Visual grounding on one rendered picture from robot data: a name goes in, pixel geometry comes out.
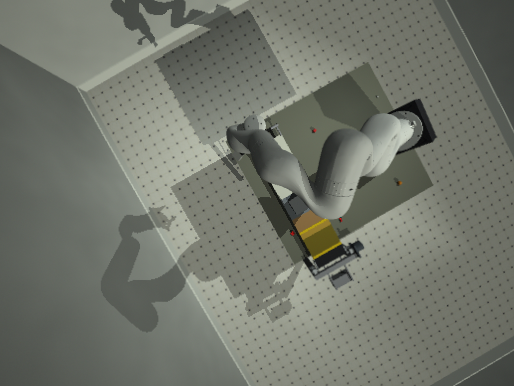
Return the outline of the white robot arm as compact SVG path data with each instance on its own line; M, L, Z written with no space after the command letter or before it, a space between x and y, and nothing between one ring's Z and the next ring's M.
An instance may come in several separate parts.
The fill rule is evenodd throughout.
M266 123L259 115L230 126L226 136L234 150L232 156L239 161L244 154L251 154L263 180L292 191L314 214L331 220L348 211L360 177L375 177L385 172L397 151L409 149L418 142L423 126L415 114L398 111L371 116L361 132L334 131L323 145L315 183L298 159L283 150L265 129Z

